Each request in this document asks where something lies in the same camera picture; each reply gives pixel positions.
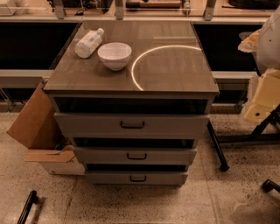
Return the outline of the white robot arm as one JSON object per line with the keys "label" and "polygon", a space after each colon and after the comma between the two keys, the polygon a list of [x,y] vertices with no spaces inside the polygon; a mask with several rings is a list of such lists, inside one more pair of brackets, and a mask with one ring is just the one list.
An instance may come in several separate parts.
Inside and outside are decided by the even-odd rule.
{"label": "white robot arm", "polygon": [[246,121],[260,124],[280,104],[280,6],[261,29],[238,45],[238,50],[256,53],[256,62],[265,67],[244,112]]}

